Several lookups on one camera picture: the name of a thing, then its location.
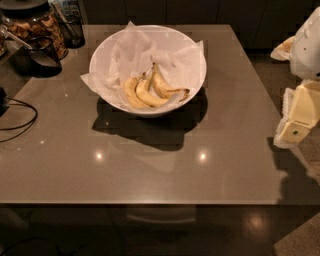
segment gray table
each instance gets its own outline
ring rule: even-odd
[[[272,146],[280,116],[230,26],[173,27],[204,41],[207,79],[186,107],[148,120],[112,109],[80,79],[122,28],[84,26],[86,45],[69,50],[62,73],[15,96],[39,119],[0,144],[0,203],[319,204],[299,149]],[[12,107],[0,125],[31,115]]]

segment countertop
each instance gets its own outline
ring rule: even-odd
[[[298,147],[272,145],[280,116],[229,25],[172,26],[203,40],[207,77],[185,107],[155,119],[112,108],[80,79],[123,26],[83,28],[86,45],[69,49],[59,75],[15,95],[39,118],[0,144],[0,203],[319,204]],[[0,127],[30,116],[11,107]]]

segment banana bunch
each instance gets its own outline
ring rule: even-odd
[[[153,87],[157,96],[150,93],[151,87]],[[123,89],[130,105],[134,108],[160,107],[167,103],[175,93],[181,91],[184,92],[184,96],[180,101],[183,101],[189,96],[190,92],[186,88],[173,88],[168,85],[156,63],[153,63],[152,72],[148,77],[146,73],[138,77],[130,77],[123,84]]]

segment cord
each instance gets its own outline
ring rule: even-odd
[[[14,139],[14,138],[17,138],[17,137],[20,136],[21,134],[25,133],[27,130],[29,130],[29,128],[35,123],[35,121],[36,121],[37,118],[38,118],[38,111],[37,111],[37,109],[36,109],[34,106],[32,106],[32,105],[30,105],[30,104],[28,104],[28,103],[26,103],[26,102],[24,102],[24,101],[17,100],[17,99],[14,99],[14,98],[10,98],[10,97],[8,97],[8,96],[5,96],[5,99],[17,102],[17,103],[15,103],[15,104],[7,104],[7,105],[27,107],[27,108],[32,109],[35,114],[34,114],[33,118],[32,118],[30,121],[28,121],[28,122],[26,122],[26,123],[24,123],[24,124],[22,124],[22,125],[18,125],[18,126],[15,126],[15,127],[8,127],[8,128],[0,128],[0,131],[12,131],[12,130],[17,130],[17,129],[21,129],[21,128],[23,128],[23,127],[26,127],[24,130],[22,130],[22,131],[19,132],[18,134],[14,135],[14,136],[12,136],[12,137],[10,137],[10,138],[8,138],[8,139],[0,140],[0,143],[1,143],[1,142],[6,142],[6,141],[9,141],[9,140],[12,140],[12,139]]]

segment jar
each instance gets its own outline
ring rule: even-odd
[[[8,31],[26,42],[39,36],[51,37],[59,59],[67,55],[59,23],[47,0],[1,0],[0,9]]]
[[[7,44],[4,37],[0,33],[0,58],[7,52]]]

